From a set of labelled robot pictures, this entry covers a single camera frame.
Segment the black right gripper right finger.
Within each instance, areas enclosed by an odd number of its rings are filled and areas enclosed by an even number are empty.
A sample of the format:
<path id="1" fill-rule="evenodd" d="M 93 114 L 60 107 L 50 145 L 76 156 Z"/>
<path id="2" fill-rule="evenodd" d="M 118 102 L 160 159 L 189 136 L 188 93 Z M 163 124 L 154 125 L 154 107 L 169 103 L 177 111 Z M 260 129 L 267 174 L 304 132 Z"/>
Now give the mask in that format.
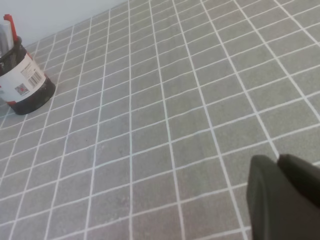
<path id="1" fill-rule="evenodd" d="M 320 208 L 320 169 L 292 154 L 281 154 L 277 165 L 295 189 Z"/>

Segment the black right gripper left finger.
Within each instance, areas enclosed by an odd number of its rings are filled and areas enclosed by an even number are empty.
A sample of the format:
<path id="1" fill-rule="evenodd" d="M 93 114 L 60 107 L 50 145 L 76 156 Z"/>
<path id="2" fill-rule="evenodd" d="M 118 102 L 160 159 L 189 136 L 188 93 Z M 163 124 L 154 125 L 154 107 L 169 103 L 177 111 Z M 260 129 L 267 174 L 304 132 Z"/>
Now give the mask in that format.
<path id="1" fill-rule="evenodd" d="M 254 240 L 318 240 L 320 208 L 266 155 L 250 161 L 246 201 Z"/>

